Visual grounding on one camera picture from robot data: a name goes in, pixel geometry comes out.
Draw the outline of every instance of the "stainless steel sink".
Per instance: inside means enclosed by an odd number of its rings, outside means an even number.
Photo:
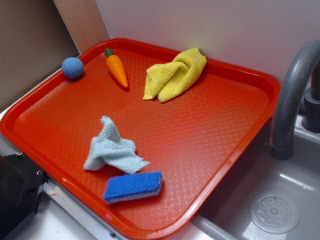
[[[269,122],[193,221],[213,239],[319,239],[320,135],[296,127],[293,157],[277,160],[270,132]]]

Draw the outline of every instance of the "sponge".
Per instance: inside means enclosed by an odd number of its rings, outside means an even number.
[[[163,176],[160,171],[135,173],[109,179],[103,199],[113,204],[120,201],[157,196],[162,188]]]

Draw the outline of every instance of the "toy carrot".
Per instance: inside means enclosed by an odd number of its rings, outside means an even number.
[[[128,87],[128,80],[125,67],[117,55],[114,55],[114,52],[111,48],[107,48],[104,51],[104,55],[107,57],[105,64],[112,74],[112,76],[123,86],[124,88]]]

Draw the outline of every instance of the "blue sponge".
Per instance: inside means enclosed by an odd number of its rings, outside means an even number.
[[[160,171],[116,176],[109,179],[103,199],[113,204],[119,201],[157,196],[162,187]]]
[[[70,79],[76,79],[84,73],[84,64],[76,57],[69,57],[62,63],[62,72]]]

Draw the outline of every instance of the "drain strainer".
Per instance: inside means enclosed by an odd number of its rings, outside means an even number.
[[[294,229],[300,220],[297,202],[287,194],[277,191],[263,192],[250,205],[254,224],[270,234],[284,234]]]

